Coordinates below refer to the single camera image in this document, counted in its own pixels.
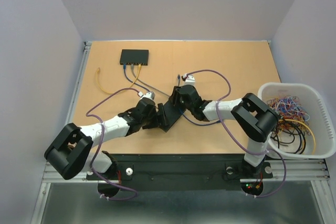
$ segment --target cable connector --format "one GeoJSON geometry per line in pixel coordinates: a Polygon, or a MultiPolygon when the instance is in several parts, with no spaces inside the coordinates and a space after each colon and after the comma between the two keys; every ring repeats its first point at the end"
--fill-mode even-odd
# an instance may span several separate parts
{"type": "Polygon", "coordinates": [[[182,75],[182,80],[185,81],[185,79],[187,79],[188,75],[185,73],[184,75],[182,75]]]}

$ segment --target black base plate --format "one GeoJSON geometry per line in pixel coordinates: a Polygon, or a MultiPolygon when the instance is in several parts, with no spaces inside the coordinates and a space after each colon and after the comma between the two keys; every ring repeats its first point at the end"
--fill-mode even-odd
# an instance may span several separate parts
{"type": "MultiPolygon", "coordinates": [[[[241,190],[243,154],[188,154],[188,155],[113,155],[121,171],[122,185],[138,191],[172,190],[241,190]],[[126,168],[133,169],[133,175],[125,173],[126,168]],[[227,174],[228,167],[233,173],[227,174]]],[[[265,172],[270,166],[264,162],[263,178],[273,178],[265,172]]],[[[96,176],[87,176],[88,180],[98,180],[96,176]]]]}

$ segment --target blue cable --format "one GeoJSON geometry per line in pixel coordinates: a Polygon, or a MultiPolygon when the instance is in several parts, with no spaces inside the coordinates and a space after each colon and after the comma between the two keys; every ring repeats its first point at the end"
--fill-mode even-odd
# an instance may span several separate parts
{"type": "MultiPolygon", "coordinates": [[[[131,81],[130,78],[127,77],[127,74],[126,74],[126,65],[124,65],[123,68],[124,68],[124,75],[125,75],[126,79],[127,79],[130,83],[133,83],[133,81],[131,81]]],[[[144,86],[141,86],[141,85],[139,85],[139,84],[137,84],[137,83],[135,83],[134,85],[137,85],[138,87],[143,88],[143,89],[146,90],[147,92],[150,92],[150,90],[149,90],[148,88],[144,87],[144,86]]]]}

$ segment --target metal floor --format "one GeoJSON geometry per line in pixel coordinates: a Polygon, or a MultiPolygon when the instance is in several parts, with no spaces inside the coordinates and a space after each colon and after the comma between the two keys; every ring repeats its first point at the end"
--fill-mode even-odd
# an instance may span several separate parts
{"type": "MultiPolygon", "coordinates": [[[[266,182],[265,192],[279,186],[266,182]]],[[[99,198],[96,183],[51,185],[43,224],[324,223],[312,183],[287,182],[277,194],[254,199],[239,191],[147,191],[125,202],[99,198]]]]}

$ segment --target yellow cable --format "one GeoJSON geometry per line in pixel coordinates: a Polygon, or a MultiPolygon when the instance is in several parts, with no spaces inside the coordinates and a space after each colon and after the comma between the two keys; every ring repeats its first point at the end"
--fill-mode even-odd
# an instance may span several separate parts
{"type": "Polygon", "coordinates": [[[140,70],[141,70],[141,64],[138,65],[138,73],[136,74],[137,77],[135,78],[135,80],[133,81],[133,83],[130,85],[130,87],[132,87],[135,84],[135,82],[138,80],[139,75],[140,75],[140,70]]]}
{"type": "Polygon", "coordinates": [[[296,122],[296,123],[299,123],[301,125],[303,125],[304,127],[306,127],[308,129],[308,131],[310,132],[311,136],[313,137],[313,141],[314,141],[314,148],[313,148],[313,151],[312,151],[312,155],[314,155],[315,153],[315,149],[316,149],[316,140],[315,140],[315,136],[314,136],[314,133],[313,131],[310,129],[310,127],[308,127],[308,125],[300,122],[300,121],[297,121],[297,120],[293,120],[293,119],[285,119],[285,121],[290,121],[290,122],[296,122]]]}
{"type": "MultiPolygon", "coordinates": [[[[139,75],[140,75],[140,70],[141,70],[141,64],[139,64],[139,67],[138,67],[138,73],[137,73],[137,77],[135,78],[135,80],[132,82],[132,84],[129,86],[130,88],[135,84],[135,82],[138,80],[139,78],[139,75]]],[[[113,94],[109,91],[106,91],[102,86],[101,84],[99,83],[99,78],[98,78],[98,75],[100,73],[100,68],[97,68],[97,71],[96,71],[96,83],[98,85],[98,87],[100,88],[101,91],[103,91],[104,93],[106,94],[113,94]]]]}

